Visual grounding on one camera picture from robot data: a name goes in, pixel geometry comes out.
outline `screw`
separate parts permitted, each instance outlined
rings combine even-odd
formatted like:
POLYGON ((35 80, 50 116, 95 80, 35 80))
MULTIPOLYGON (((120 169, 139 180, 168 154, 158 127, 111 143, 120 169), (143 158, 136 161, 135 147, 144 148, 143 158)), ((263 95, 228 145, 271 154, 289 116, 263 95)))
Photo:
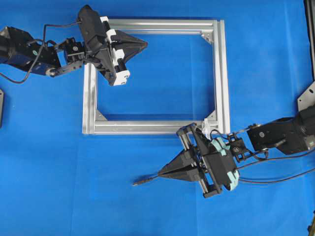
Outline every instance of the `screw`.
POLYGON ((239 149, 238 147, 234 147, 234 148, 233 148, 233 151, 234 151, 234 152, 239 152, 240 149, 239 149))

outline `blue fabric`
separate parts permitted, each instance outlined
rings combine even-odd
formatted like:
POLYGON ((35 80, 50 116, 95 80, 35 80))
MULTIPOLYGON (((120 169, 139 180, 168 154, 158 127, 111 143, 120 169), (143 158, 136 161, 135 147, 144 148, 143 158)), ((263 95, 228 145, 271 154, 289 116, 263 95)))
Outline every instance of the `blue fabric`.
MULTIPOLYGON (((20 1, 2 0, 0 27, 42 37, 45 23, 67 24, 84 4, 110 17, 225 20, 231 129, 293 116, 312 82, 303 1, 20 1)), ((78 27, 48 29, 47 38, 81 39, 78 27)), ((116 119, 193 119, 211 112, 209 45, 193 36, 139 36, 149 47, 127 63, 131 78, 110 88, 99 80, 99 109, 116 119)), ((24 72, 0 71, 19 80, 24 72)), ((314 174, 275 185, 239 184, 203 199, 197 184, 159 179, 132 187, 181 149, 176 136, 84 136, 83 70, 6 93, 0 129, 0 235, 306 235, 314 174)), ((272 157, 283 156, 277 150, 272 157)), ((313 168, 314 156, 265 163, 243 177, 286 177, 313 168)))

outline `metal bracket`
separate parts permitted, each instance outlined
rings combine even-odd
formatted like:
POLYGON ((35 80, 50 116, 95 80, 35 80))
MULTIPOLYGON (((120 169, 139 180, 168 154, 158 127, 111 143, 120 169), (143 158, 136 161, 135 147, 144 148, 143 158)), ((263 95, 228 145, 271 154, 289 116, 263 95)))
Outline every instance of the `metal bracket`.
POLYGON ((4 99, 4 92, 0 89, 0 128, 2 124, 3 99, 4 99))
POLYGON ((315 104, 315 82, 313 82, 297 99, 299 112, 315 104))
POLYGON ((111 28, 136 34, 200 35, 212 45, 215 80, 215 110, 204 120, 112 121, 97 110, 97 71, 85 65, 83 96, 84 134, 175 134, 182 126, 197 123, 203 132, 212 129, 230 133, 230 108, 226 66, 224 21, 109 19, 111 28))

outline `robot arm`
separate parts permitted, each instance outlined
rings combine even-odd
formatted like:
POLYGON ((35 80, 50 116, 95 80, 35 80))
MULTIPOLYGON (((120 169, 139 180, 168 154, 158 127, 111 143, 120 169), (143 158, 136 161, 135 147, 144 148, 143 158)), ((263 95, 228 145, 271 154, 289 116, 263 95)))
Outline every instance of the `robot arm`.
POLYGON ((79 69, 90 62, 108 80, 109 85, 124 85, 130 76, 126 62, 145 49, 147 42, 110 29, 109 20, 106 18, 102 22, 99 14, 88 5, 80 10, 74 24, 79 25, 83 43, 76 42, 74 38, 68 38, 60 44, 51 40, 43 42, 23 30, 5 27, 0 31, 0 63, 30 73, 55 77, 79 69), (44 44, 42 50, 37 41, 44 44), (64 51, 66 66, 60 64, 57 55, 60 51, 64 51))
POLYGON ((270 148, 277 148, 284 154, 294 154, 315 147, 315 106, 300 111, 294 118, 281 118, 265 125, 254 124, 246 131, 255 152, 247 149, 243 139, 237 137, 239 132, 229 134, 226 138, 221 135, 209 140, 195 123, 182 127, 177 135, 184 149, 155 177, 140 180, 134 185, 164 177, 198 181, 205 198, 220 194, 222 186, 231 191, 238 185, 240 178, 235 160, 241 162, 250 157, 258 161, 266 160, 270 148), (188 133, 192 134, 195 146, 188 133), (213 184, 208 183, 206 174, 209 174, 213 184))

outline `black cable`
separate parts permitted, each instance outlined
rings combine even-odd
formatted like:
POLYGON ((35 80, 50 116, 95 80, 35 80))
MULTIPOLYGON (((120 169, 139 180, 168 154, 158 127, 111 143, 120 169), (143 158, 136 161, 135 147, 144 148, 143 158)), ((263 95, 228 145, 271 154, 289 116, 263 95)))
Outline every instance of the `black cable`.
MULTIPOLYGON (((32 44, 32 43, 36 43, 36 42, 43 42, 43 40, 42 39, 39 39, 39 38, 35 38, 35 39, 33 39, 33 40, 31 40, 31 41, 28 41, 26 44, 27 45, 30 45, 30 44, 32 44)), ((48 44, 48 43, 50 43, 50 44, 52 44, 52 45, 56 45, 57 43, 55 42, 55 41, 53 41, 53 40, 48 40, 45 44, 48 44)))
POLYGON ((74 26, 74 25, 76 25, 76 24, 78 24, 78 23, 81 23, 81 22, 78 21, 78 22, 74 22, 74 23, 71 23, 71 24, 68 24, 68 25, 51 25, 51 24, 45 24, 45 25, 44 25, 43 39, 41 40, 42 44, 40 45, 40 48, 39 48, 38 53, 37 53, 37 56, 36 56, 35 60, 33 61, 31 67, 29 68, 29 70, 28 70, 26 76, 24 77, 24 79, 21 80, 21 81, 15 81, 15 80, 12 80, 12 79, 8 78, 7 76, 3 75, 2 73, 0 73, 0 76, 2 76, 3 78, 5 78, 5 79, 7 79, 8 81, 10 81, 10 82, 12 82, 12 83, 15 83, 15 84, 22 84, 22 83, 24 83, 24 82, 28 79, 28 77, 29 77, 29 75, 30 75, 30 73, 31 73, 31 71, 32 71, 32 69, 33 69, 33 67, 35 66, 35 64, 37 63, 37 61, 38 61, 38 59, 39 59, 39 57, 40 57, 41 52, 43 51, 43 48, 44 48, 44 46, 45 46, 46 28, 47 28, 47 27, 67 28, 67 27, 74 26))
POLYGON ((311 173, 313 171, 315 171, 315 168, 310 169, 308 171, 305 171, 305 172, 300 173, 300 174, 295 175, 295 176, 291 176, 291 177, 283 178, 283 179, 279 179, 279 180, 274 180, 274 181, 251 181, 251 180, 246 180, 246 179, 241 179, 241 178, 239 179, 239 181, 240 182, 245 182, 245 183, 252 183, 252 184, 280 183, 280 182, 284 182, 284 181, 287 181, 287 180, 290 180, 290 179, 298 178, 300 176, 306 175, 306 174, 311 173))
POLYGON ((265 158, 261 158, 259 156, 257 156, 255 153, 253 153, 251 150, 246 149, 247 152, 249 152, 251 154, 251 156, 253 156, 257 161, 265 161, 268 158, 268 152, 265 152, 265 158))
POLYGON ((224 137, 223 134, 221 134, 217 129, 211 130, 211 132, 210 132, 210 139, 211 140, 213 139, 212 138, 212 132, 214 132, 214 131, 217 132, 217 134, 219 134, 221 138, 228 140, 228 138, 224 137))
POLYGON ((248 167, 248 166, 251 166, 251 165, 256 165, 258 163, 262 163, 262 162, 265 162, 265 161, 276 161, 276 160, 284 160, 284 159, 294 159, 294 158, 299 158, 299 157, 303 157, 303 156, 307 156, 309 154, 311 154, 312 152, 315 151, 315 148, 306 152, 306 153, 303 153, 301 155, 296 155, 296 156, 285 156, 285 157, 274 157, 274 158, 269 158, 269 159, 263 159, 261 161, 255 161, 255 162, 252 162, 252 163, 249 163, 249 164, 246 164, 244 166, 240 166, 238 167, 237 169, 240 170, 240 169, 243 169, 245 167, 248 167))

